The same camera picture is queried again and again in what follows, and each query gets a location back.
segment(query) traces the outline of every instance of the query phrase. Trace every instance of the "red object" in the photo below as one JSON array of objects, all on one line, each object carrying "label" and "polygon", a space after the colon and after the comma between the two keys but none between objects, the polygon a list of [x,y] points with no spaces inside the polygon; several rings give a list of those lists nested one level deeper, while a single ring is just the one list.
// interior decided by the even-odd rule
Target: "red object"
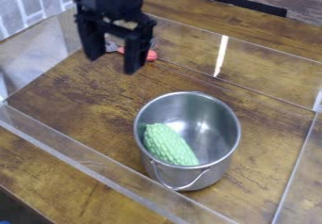
[{"label": "red object", "polygon": [[[125,47],[120,47],[120,48],[118,48],[118,52],[120,52],[121,54],[125,54]],[[149,50],[146,60],[148,60],[149,62],[153,62],[153,61],[156,61],[157,59],[158,59],[158,53],[157,53],[154,50]]]}]

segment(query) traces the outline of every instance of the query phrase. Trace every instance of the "stainless steel bowl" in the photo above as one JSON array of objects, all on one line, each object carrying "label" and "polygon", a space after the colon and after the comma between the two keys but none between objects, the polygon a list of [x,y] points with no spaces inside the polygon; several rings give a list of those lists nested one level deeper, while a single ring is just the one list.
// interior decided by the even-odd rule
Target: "stainless steel bowl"
[{"label": "stainless steel bowl", "polygon": [[[145,126],[168,124],[190,145],[200,165],[185,167],[158,159],[145,148]],[[173,190],[198,190],[218,182],[229,168],[241,139],[241,124],[233,110],[201,92],[174,92],[153,100],[136,119],[136,139],[149,175]]]}]

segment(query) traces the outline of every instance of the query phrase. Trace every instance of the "wooden table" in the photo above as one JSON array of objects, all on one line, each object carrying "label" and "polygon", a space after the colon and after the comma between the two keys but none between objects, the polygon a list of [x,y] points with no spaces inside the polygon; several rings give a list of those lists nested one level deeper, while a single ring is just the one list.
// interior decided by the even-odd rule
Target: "wooden table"
[{"label": "wooden table", "polygon": [[[168,19],[322,59],[321,28],[316,26],[205,0],[146,0],[145,7]],[[228,80],[236,81],[234,77],[232,74]],[[126,76],[120,55],[106,55],[93,64],[82,52],[70,56],[9,102],[145,172],[133,138],[133,120],[149,100],[176,90],[201,90],[222,99],[244,127],[241,148],[225,178],[186,195],[236,221],[271,223],[312,126],[315,113],[308,108],[166,61],[157,61],[134,76]],[[54,222],[169,222],[6,130],[0,148],[0,185]]]}]

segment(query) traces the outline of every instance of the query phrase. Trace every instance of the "pot handle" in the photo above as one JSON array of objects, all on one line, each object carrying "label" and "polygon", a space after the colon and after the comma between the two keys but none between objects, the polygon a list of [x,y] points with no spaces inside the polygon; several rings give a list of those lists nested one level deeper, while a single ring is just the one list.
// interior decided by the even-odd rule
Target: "pot handle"
[{"label": "pot handle", "polygon": [[156,174],[157,174],[157,178],[158,178],[158,181],[162,183],[162,185],[165,185],[169,189],[174,190],[174,191],[180,191],[180,190],[185,190],[186,188],[189,188],[194,183],[197,183],[197,181],[202,178],[202,176],[208,173],[208,171],[210,170],[210,168],[205,169],[204,172],[198,175],[198,177],[194,179],[194,181],[188,184],[188,185],[184,185],[184,186],[172,186],[170,184],[168,184],[160,174],[160,168],[158,168],[158,164],[156,163],[154,160],[152,160],[152,165],[153,165],[153,168],[156,170]]}]

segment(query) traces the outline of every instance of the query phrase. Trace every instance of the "green vegetable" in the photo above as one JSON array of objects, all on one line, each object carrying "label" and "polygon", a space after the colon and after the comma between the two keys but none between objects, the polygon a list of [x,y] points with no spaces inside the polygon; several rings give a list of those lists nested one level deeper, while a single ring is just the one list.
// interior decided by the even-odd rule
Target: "green vegetable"
[{"label": "green vegetable", "polygon": [[196,153],[192,151],[184,138],[165,124],[146,125],[145,146],[165,162],[181,166],[200,165]]}]

